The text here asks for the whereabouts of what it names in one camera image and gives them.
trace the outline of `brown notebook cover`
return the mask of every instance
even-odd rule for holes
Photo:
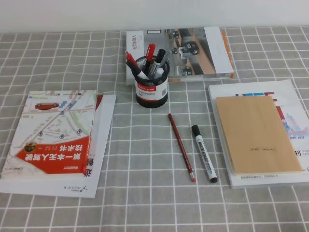
[[[216,104],[236,174],[302,170],[271,96],[221,97]]]

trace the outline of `black mesh pen holder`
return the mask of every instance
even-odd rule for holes
[[[146,57],[141,57],[136,60],[140,70],[144,71],[146,65]],[[146,108],[157,108],[168,100],[168,77],[169,77],[169,62],[166,61],[161,68],[164,69],[163,75],[154,80],[145,80],[134,73],[136,101]]]

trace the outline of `pencil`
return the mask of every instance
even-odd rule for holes
[[[190,174],[190,178],[191,178],[192,182],[196,182],[196,179],[195,179],[193,171],[192,171],[192,167],[191,167],[190,162],[189,162],[189,158],[187,156],[187,153],[185,152],[185,149],[184,149],[184,146],[183,146],[183,143],[182,143],[182,139],[180,138],[180,135],[178,133],[178,130],[177,130],[177,127],[175,125],[172,114],[169,114],[169,120],[170,120],[170,123],[172,124],[172,127],[174,129],[180,150],[182,151],[185,164],[187,165],[187,168],[188,168],[188,171],[189,171],[189,174]]]

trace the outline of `pen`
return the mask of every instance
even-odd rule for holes
[[[160,78],[164,73],[164,69],[158,68],[155,72],[154,79]]]
[[[162,61],[161,61],[161,63],[160,63],[160,67],[161,67],[162,65],[164,65],[164,63],[168,60],[169,55],[170,55],[170,50],[167,51],[167,53],[166,53],[165,56],[163,57],[163,59],[162,59]]]
[[[174,122],[172,114],[169,114],[169,120],[170,120],[170,123],[172,124],[172,127],[174,129],[174,132],[175,132],[175,135],[176,135],[176,138],[177,138],[180,150],[182,151],[185,164],[187,165],[187,168],[188,168],[188,171],[189,171],[189,174],[190,174],[190,178],[191,178],[192,182],[196,182],[196,179],[194,177],[194,174],[193,174],[190,162],[189,162],[189,158],[188,158],[188,156],[187,156],[187,154],[185,152],[185,149],[184,149],[184,146],[183,146],[183,143],[182,143],[182,139],[180,138],[180,135],[179,135],[179,133],[177,131],[177,127],[175,125],[175,122]]]
[[[164,55],[165,55],[165,50],[160,48],[159,51],[158,51],[158,54],[156,55],[154,63],[152,64],[151,69],[149,71],[149,74],[148,74],[149,79],[154,79],[156,70],[160,67],[160,63],[161,63]]]
[[[211,180],[212,183],[216,183],[218,181],[216,172],[213,168],[213,165],[211,163],[211,159],[209,157],[209,154],[207,152],[207,149],[205,147],[205,144],[203,142],[203,138],[201,136],[201,132],[199,131],[198,125],[193,125],[191,127],[193,134],[195,136],[195,140],[197,141],[197,145],[199,148],[199,151],[202,154],[202,159],[205,165],[205,168],[207,170],[207,174],[209,176],[209,179]]]
[[[132,70],[132,73],[133,73],[134,75],[138,76],[138,77],[141,78],[141,79],[149,80],[149,78],[145,75],[145,73],[143,73],[143,72],[140,70],[140,68],[134,64],[133,61],[128,60],[128,61],[126,62],[126,64],[127,64],[127,66],[129,66],[129,68]]]
[[[127,51],[126,51],[126,59],[127,59],[127,61],[131,60],[138,67],[138,65],[137,65],[135,59],[133,58],[133,56],[131,55],[131,53],[129,53]]]
[[[146,53],[146,66],[144,70],[146,75],[148,74],[150,63],[153,60],[154,52],[155,52],[155,44],[151,43],[149,44],[147,53]]]

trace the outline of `white wall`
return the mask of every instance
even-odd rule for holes
[[[0,32],[309,25],[308,0],[1,0]]]

